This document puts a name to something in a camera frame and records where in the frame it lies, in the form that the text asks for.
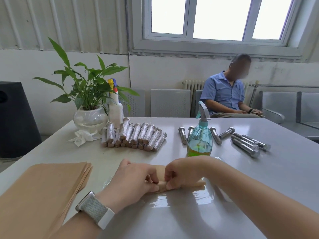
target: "man's hand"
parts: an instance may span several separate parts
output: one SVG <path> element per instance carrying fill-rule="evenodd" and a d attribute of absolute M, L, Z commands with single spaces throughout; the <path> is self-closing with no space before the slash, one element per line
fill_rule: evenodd
<path fill-rule="evenodd" d="M 234 110 L 233 113 L 238 113 L 238 114 L 247 114 L 247 112 L 242 111 L 242 110 Z"/>
<path fill-rule="evenodd" d="M 262 115 L 262 114 L 263 114 L 262 111 L 257 110 L 257 109 L 253 109 L 253 110 L 251 111 L 251 113 L 256 114 L 256 115 Z"/>
<path fill-rule="evenodd" d="M 118 213 L 134 204 L 147 192 L 159 190 L 156 168 L 146 163 L 131 163 L 124 159 L 111 182 L 96 197 L 102 204 Z"/>
<path fill-rule="evenodd" d="M 205 176 L 205 161 L 209 156 L 179 158 L 165 168 L 166 189 L 178 189 L 181 185 L 192 185 Z"/>

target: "glossy tabletop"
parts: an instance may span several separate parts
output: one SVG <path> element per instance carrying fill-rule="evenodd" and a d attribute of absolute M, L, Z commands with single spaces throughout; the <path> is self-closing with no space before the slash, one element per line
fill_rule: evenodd
<path fill-rule="evenodd" d="M 132 162 L 166 165 L 186 156 L 178 128 L 196 126 L 195 118 L 132 118 L 133 123 L 152 122 L 167 132 L 158 152 L 132 148 L 101 148 L 100 140 L 77 147 L 67 140 L 77 130 L 73 121 L 33 149 L 22 159 L 0 173 L 0 195 L 31 165 L 88 161 L 93 171 L 85 189 L 75 198 L 67 215 L 89 192 L 98 192 L 114 175 L 123 158 Z M 271 144 L 270 152 L 261 151 L 252 159 L 231 143 L 213 145 L 211 156 L 284 193 L 310 209 L 319 212 L 319 145 L 266 119 L 212 118 L 209 126 L 224 132 L 230 126 Z M 206 185 L 205 190 L 169 191 L 142 197 L 141 201 L 117 214 L 99 238 L 265 238 L 258 228 L 233 203 L 225 200 L 220 190 Z"/>

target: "black speaker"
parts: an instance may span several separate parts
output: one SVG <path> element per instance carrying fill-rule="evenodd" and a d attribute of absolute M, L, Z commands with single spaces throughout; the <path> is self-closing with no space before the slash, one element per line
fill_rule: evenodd
<path fill-rule="evenodd" d="M 40 143 L 21 82 L 0 81 L 0 157 L 23 156 Z"/>

